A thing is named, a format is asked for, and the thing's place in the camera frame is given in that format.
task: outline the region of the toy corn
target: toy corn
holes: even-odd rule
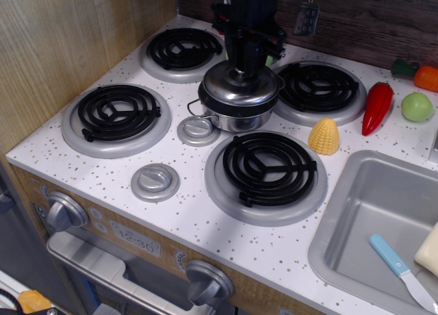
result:
[[[310,132],[308,144],[316,153],[330,155],[336,152],[339,147],[336,122],[331,118],[318,121]]]

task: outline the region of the toy red pepper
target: toy red pepper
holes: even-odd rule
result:
[[[363,115],[362,134],[368,136],[382,123],[392,104],[394,91],[385,82],[377,82],[368,92],[365,114]]]

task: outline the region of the toy green apple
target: toy green apple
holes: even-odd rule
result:
[[[402,100],[402,113],[410,121],[424,121],[435,109],[425,94],[414,92]]]

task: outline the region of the oven door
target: oven door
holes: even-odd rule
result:
[[[186,297],[188,282],[115,244],[99,242],[111,253],[67,232],[54,233],[47,243],[49,253],[69,273],[87,314],[95,313],[101,304],[122,315],[234,313],[234,307],[223,301],[194,306]]]

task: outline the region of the blue knife handle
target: blue knife handle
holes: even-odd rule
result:
[[[371,235],[370,244],[397,276],[409,270],[402,258],[386,243],[382,236],[378,234]]]

